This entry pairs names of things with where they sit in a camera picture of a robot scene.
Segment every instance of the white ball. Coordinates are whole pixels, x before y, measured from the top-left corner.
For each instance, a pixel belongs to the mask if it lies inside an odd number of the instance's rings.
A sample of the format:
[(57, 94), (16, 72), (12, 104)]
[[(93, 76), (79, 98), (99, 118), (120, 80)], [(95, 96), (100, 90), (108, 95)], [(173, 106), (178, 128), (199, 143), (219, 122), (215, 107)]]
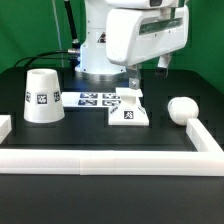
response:
[(179, 125), (187, 125), (189, 118), (197, 118), (198, 105), (189, 97), (175, 97), (168, 104), (171, 119)]

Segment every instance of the cable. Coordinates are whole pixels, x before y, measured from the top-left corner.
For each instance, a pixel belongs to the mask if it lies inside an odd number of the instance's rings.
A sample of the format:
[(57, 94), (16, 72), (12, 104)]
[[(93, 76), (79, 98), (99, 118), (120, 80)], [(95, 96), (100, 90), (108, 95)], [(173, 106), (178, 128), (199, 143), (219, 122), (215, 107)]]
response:
[(62, 59), (62, 60), (69, 60), (69, 58), (26, 57), (26, 58), (22, 58), (22, 59), (20, 59), (19, 61), (17, 61), (17, 62), (13, 65), (13, 67), (14, 67), (14, 68), (17, 67), (17, 65), (18, 65), (20, 62), (23, 62), (23, 61), (28, 60), (28, 59), (35, 59), (35, 60), (37, 60), (37, 59), (41, 59), (41, 60), (45, 60), (45, 59), (48, 59), (48, 60), (61, 60), (61, 59)]
[(32, 64), (36, 59), (45, 57), (45, 56), (49, 56), (49, 55), (54, 55), (54, 54), (67, 54), (68, 51), (67, 50), (59, 50), (59, 51), (50, 51), (50, 52), (46, 52), (46, 53), (42, 53), (37, 55), (36, 57), (32, 57), (32, 59), (30, 59), (25, 65), (24, 65), (24, 69), (27, 69), (27, 67)]
[(72, 13), (72, 7), (71, 7), (70, 0), (64, 0), (64, 4), (65, 4), (67, 17), (68, 17), (68, 22), (69, 22), (69, 26), (70, 26), (70, 31), (71, 31), (71, 35), (72, 35), (73, 47), (76, 48), (76, 47), (79, 47), (78, 46), (79, 41), (78, 41), (78, 36), (77, 36), (77, 33), (76, 33), (75, 22), (74, 22), (74, 18), (73, 18), (73, 13)]
[[(60, 32), (60, 27), (59, 27), (59, 22), (58, 22), (58, 14), (57, 14), (57, 8), (56, 8), (55, 0), (52, 0), (52, 5), (53, 5), (57, 35), (58, 35), (58, 45), (59, 45), (59, 49), (62, 50), (61, 32)], [(64, 68), (64, 61), (63, 60), (61, 61), (61, 65)]]

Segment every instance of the white robot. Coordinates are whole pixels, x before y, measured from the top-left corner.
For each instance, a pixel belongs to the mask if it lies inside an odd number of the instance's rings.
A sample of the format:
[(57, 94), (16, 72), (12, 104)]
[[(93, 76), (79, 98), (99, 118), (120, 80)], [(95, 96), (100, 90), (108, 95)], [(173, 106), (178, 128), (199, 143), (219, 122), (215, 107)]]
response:
[[(77, 76), (110, 81), (126, 74), (130, 66), (138, 68), (139, 63), (155, 57), (160, 57), (157, 73), (166, 76), (171, 53), (187, 42), (186, 2), (85, 0), (86, 40), (75, 68)], [(148, 125), (146, 112), (137, 101), (142, 96), (139, 85), (129, 83), (130, 90), (117, 89), (122, 103), (109, 109), (109, 124)]]

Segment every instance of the black cable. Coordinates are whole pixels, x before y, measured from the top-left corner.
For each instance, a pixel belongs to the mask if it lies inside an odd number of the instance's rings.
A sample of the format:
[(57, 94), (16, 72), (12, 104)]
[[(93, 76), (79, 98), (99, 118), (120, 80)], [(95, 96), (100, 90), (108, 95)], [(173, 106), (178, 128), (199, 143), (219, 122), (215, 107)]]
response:
[(49, 59), (49, 60), (54, 60), (54, 59), (56, 59), (56, 60), (69, 60), (69, 58), (26, 57), (26, 58), (22, 58), (22, 59), (20, 59), (19, 61), (17, 61), (17, 62), (13, 65), (13, 67), (14, 67), (14, 68), (17, 67), (17, 65), (18, 65), (20, 62), (23, 62), (23, 61), (28, 60), (28, 59), (35, 59), (35, 60), (37, 60), (37, 59), (41, 59), (41, 60), (45, 60), (45, 59)]
[(38, 54), (36, 57), (30, 59), (25, 65), (24, 69), (27, 69), (30, 64), (32, 64), (36, 59), (43, 58), (45, 56), (54, 55), (54, 54), (67, 54), (67, 50), (59, 50), (59, 51), (50, 51), (42, 54)]
[(78, 41), (78, 36), (77, 36), (76, 28), (75, 28), (75, 22), (74, 22), (74, 17), (73, 17), (73, 13), (72, 13), (72, 7), (71, 7), (70, 0), (64, 0), (64, 3), (65, 3), (67, 16), (68, 16), (68, 22), (69, 22), (69, 26), (70, 26), (70, 30), (71, 30), (72, 39), (73, 39), (73, 41), (76, 41), (73, 43), (72, 47), (79, 48), (80, 44)]

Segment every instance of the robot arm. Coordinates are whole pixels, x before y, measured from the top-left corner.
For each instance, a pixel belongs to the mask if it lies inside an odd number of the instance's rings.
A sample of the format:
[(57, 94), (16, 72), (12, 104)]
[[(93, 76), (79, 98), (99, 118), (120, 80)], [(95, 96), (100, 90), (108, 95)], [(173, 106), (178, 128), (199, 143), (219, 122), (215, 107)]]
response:
[(187, 0), (107, 0), (106, 54), (113, 64), (130, 66), (160, 57), (158, 71), (168, 68), (171, 52), (187, 42)]

